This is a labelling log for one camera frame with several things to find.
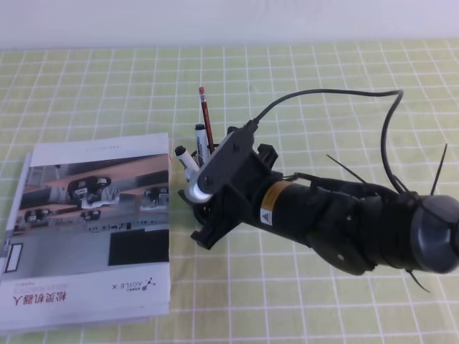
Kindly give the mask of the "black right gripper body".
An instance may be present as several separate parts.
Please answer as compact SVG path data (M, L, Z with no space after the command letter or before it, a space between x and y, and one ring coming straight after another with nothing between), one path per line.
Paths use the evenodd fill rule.
M259 145L230 182L203 204L209 209L206 224L191 234L198 246L210 250L240 224L268 228L260 220L260 205L268 184L280 179L280 173L272 171L277 158L272 145ZM186 198L184 189L179 190L178 195L188 206L194 204Z

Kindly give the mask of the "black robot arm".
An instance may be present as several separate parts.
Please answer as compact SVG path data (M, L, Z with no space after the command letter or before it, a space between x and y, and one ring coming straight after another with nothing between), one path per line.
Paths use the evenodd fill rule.
M212 248L248 224L312 249L341 271L361 275L379 265L446 274L458 267L458 201L446 195L397 193L373 183L273 170L271 145L252 151L206 204L192 239Z

